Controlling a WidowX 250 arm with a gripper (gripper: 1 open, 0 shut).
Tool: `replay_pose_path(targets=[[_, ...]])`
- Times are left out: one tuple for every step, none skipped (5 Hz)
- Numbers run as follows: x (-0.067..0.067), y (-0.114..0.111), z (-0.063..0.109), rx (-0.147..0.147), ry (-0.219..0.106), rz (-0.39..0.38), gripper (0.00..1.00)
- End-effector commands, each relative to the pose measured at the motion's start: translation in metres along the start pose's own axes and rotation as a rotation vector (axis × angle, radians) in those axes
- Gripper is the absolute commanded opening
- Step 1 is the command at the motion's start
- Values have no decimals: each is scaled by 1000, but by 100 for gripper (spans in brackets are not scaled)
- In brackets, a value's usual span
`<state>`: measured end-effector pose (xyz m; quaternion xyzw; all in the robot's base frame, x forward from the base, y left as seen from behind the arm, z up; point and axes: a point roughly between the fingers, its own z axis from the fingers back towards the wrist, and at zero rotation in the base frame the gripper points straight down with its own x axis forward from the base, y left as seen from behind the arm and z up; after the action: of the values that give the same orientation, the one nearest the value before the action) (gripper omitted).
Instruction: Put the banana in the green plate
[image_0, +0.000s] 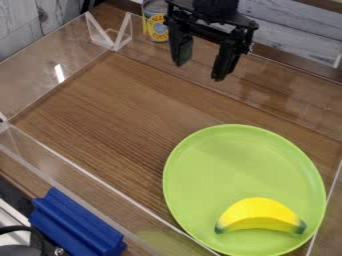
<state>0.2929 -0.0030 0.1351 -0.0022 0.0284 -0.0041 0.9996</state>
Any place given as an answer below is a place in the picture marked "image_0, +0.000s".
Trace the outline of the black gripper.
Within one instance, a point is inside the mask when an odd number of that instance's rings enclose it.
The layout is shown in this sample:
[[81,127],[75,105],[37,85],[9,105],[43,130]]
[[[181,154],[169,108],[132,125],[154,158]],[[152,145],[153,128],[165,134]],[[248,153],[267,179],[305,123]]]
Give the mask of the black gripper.
[[170,58],[177,67],[192,57],[196,35],[220,43],[210,78],[221,81],[233,71],[240,54],[249,52],[257,23],[237,12],[238,0],[165,0]]

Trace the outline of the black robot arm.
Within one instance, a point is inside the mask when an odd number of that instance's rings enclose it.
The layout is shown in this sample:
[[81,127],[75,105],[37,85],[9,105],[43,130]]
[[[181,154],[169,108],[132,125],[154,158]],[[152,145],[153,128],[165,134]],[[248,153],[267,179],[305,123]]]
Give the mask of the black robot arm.
[[210,79],[221,81],[233,72],[241,54],[248,54],[259,24],[237,12],[238,0],[165,0],[170,58],[177,67],[192,58],[193,38],[218,45]]

